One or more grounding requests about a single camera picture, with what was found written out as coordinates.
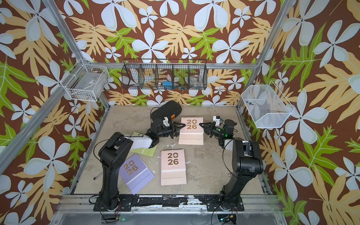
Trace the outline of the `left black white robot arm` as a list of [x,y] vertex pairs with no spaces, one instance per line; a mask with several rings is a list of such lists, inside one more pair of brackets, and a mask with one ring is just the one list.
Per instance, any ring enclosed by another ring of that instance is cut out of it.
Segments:
[[124,164],[130,150],[153,148],[163,137],[175,138],[186,125],[183,123],[155,119],[145,134],[126,136],[115,132],[99,150],[99,161],[103,168],[103,184],[96,199],[94,211],[115,211],[119,206],[118,177],[119,169]]

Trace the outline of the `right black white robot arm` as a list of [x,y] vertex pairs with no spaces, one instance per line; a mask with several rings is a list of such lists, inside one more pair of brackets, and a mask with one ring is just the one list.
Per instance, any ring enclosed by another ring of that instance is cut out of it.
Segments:
[[223,186],[219,197],[207,202],[208,211],[228,211],[233,208],[244,211],[241,192],[246,184],[263,172],[264,166],[258,142],[244,141],[234,138],[233,132],[236,122],[226,119],[223,127],[216,119],[213,122],[200,123],[204,133],[209,137],[216,137],[219,146],[225,150],[232,147],[232,169],[230,181]]

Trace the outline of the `pink 2026 calendar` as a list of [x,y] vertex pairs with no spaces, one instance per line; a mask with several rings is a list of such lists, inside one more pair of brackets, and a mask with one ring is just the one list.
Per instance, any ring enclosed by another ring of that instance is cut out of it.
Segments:
[[203,145],[204,130],[200,126],[203,123],[203,117],[182,117],[181,123],[185,127],[180,130],[180,145]]
[[187,183],[184,149],[161,151],[160,185],[182,185]]

